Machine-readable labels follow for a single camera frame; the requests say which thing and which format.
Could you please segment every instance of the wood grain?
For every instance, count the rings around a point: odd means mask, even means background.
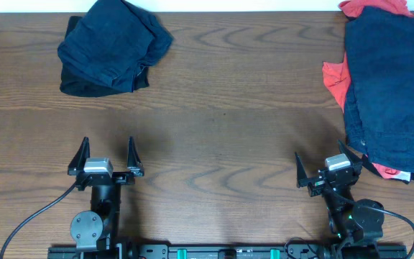
[[[322,84],[340,62],[340,12],[161,14],[175,41],[133,94],[80,99],[60,93],[57,46],[71,14],[0,14],[0,248],[27,216],[61,195],[83,136],[93,156],[123,169],[136,137],[147,169],[122,194],[123,235],[172,243],[285,242],[328,237],[320,197],[295,187],[293,152],[309,169],[337,154],[340,108]],[[356,198],[414,221],[414,183],[364,172]],[[14,238],[7,258],[46,258],[72,244],[71,219],[90,190],[73,192]],[[387,217],[385,242],[411,246]]]

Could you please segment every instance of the stack of clothes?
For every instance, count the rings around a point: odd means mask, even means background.
[[[58,47],[60,90],[100,97],[149,86],[148,67],[168,51],[172,37],[157,18],[124,0],[98,0],[84,17],[71,17]]]
[[[405,0],[344,1],[344,62],[323,82],[344,112],[347,143],[383,178],[414,180],[414,16]]]

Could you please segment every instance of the wooden table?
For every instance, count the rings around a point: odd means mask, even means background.
[[[135,136],[146,176],[124,188],[123,235],[171,243],[323,240],[321,197],[295,187],[338,153],[340,108],[322,83],[341,62],[341,12],[161,14],[176,39],[133,94],[75,98],[59,91],[57,46],[71,14],[0,14],[0,248],[27,216],[74,181],[66,168],[84,136],[92,156],[124,169]],[[90,189],[74,191],[13,239],[7,258],[46,258],[73,244],[70,221]],[[378,200],[414,221],[414,183],[364,171],[356,199]],[[386,217],[385,242],[411,246],[406,223]]]

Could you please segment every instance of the green connector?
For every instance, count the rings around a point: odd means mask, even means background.
[[[177,251],[177,259],[188,259],[188,251],[186,249],[179,249]]]
[[[280,259],[279,249],[271,249],[271,259]]]

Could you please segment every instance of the folded clothing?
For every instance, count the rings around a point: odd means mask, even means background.
[[[357,18],[364,11],[366,6],[373,6],[392,14],[401,14],[413,17],[407,8],[406,0],[351,0],[343,1],[338,5],[343,13],[350,19]],[[344,53],[343,63],[335,64],[324,62],[322,67],[323,84],[331,92],[338,105],[344,112],[346,93],[351,85],[348,60]]]
[[[370,162],[414,172],[414,18],[366,6],[345,40],[349,145]]]
[[[145,68],[155,65],[172,42],[153,14],[126,1],[98,0],[75,22],[75,29],[58,47],[67,94],[97,97],[133,92],[134,79],[144,76]],[[69,75],[113,91],[105,89],[103,95],[76,91],[78,84],[71,83]]]
[[[68,27],[66,29],[65,37],[67,37],[71,31],[76,27],[79,20],[82,17],[78,16],[71,16],[68,20]],[[134,79],[134,90],[148,87],[148,67],[144,68],[144,70]],[[109,87],[103,87],[97,84],[94,84],[90,81],[87,81],[80,76],[77,76],[71,71],[66,68],[64,65],[62,66],[62,74],[61,74],[62,83],[60,84],[60,90],[64,94],[68,94],[71,96],[79,96],[79,97],[101,97],[101,96],[108,96],[112,94],[121,94],[121,91],[115,90]]]

